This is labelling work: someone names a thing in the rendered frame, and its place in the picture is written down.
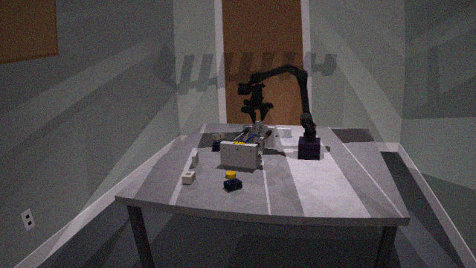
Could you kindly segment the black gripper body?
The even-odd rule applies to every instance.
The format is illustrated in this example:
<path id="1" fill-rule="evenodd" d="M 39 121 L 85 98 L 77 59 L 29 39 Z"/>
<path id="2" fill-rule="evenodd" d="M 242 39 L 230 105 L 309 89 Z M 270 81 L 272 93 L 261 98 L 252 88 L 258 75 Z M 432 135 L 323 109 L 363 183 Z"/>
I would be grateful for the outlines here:
<path id="1" fill-rule="evenodd" d="M 273 104 L 269 102 L 263 103 L 263 96 L 253 96 L 251 97 L 252 99 L 252 107 L 251 106 L 243 106 L 241 108 L 241 112 L 244 113 L 252 113 L 254 112 L 255 109 L 272 109 Z"/>

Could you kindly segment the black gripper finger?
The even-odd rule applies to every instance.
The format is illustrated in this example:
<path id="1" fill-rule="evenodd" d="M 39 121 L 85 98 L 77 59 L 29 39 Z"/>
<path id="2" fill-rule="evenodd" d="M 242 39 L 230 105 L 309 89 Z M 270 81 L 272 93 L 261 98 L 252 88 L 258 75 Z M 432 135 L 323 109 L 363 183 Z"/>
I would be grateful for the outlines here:
<path id="1" fill-rule="evenodd" d="M 269 109 L 259 109 L 259 110 L 260 110 L 261 121 L 263 121 Z"/>
<path id="2" fill-rule="evenodd" d="M 252 113 L 249 113 L 249 115 L 251 116 L 251 120 L 253 121 L 253 124 L 255 124 L 255 121 L 256 121 L 256 112 L 252 112 Z"/>

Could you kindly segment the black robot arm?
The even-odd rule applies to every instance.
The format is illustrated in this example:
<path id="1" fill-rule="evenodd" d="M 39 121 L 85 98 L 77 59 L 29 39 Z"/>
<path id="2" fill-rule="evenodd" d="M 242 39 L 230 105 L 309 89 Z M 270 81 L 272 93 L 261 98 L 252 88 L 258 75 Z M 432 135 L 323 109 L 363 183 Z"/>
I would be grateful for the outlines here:
<path id="1" fill-rule="evenodd" d="M 303 106 L 303 114 L 300 116 L 300 124 L 305 129 L 303 133 L 303 140 L 305 143 L 316 144 L 315 137 L 316 137 L 316 125 L 313 123 L 311 112 L 309 111 L 309 96 L 307 92 L 307 79 L 308 74 L 305 69 L 299 69 L 294 67 L 290 64 L 285 64 L 284 66 L 280 66 L 268 71 L 260 71 L 256 72 L 251 75 L 251 79 L 248 83 L 239 83 L 238 86 L 238 94 L 239 95 L 249 95 L 251 94 L 252 88 L 252 95 L 253 96 L 262 96 L 263 95 L 263 88 L 265 85 L 263 83 L 259 83 L 261 80 L 265 80 L 268 77 L 275 76 L 277 74 L 282 74 L 284 72 L 289 72 L 290 74 L 296 76 L 298 84 L 300 86 L 300 98 L 302 100 Z"/>

